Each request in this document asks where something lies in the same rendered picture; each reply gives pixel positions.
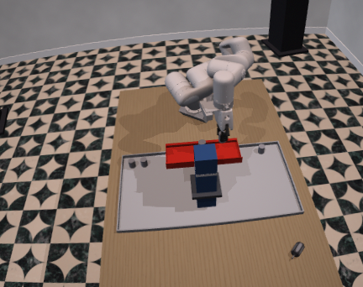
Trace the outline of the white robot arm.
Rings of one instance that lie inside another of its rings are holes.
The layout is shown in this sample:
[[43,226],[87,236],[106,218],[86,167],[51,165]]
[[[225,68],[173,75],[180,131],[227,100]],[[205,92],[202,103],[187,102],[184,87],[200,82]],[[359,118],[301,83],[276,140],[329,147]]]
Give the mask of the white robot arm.
[[[222,55],[189,69],[188,80],[177,71],[171,72],[165,79],[166,88],[177,104],[193,114],[203,112],[206,121],[213,120],[213,112],[219,109],[228,111],[234,105],[234,87],[254,64],[250,44],[244,37],[226,39],[219,48]],[[206,102],[205,97],[212,93],[213,101]]]

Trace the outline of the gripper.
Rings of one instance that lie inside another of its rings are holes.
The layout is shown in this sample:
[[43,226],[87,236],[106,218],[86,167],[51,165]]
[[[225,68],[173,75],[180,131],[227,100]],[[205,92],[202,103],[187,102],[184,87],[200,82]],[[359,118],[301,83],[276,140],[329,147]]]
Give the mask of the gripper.
[[[233,130],[234,127],[234,119],[233,119],[233,107],[227,110],[218,110],[214,112],[214,117],[217,122],[217,135],[221,131],[220,134],[220,142],[228,141],[229,136],[229,128]],[[225,132],[224,132],[225,130]]]

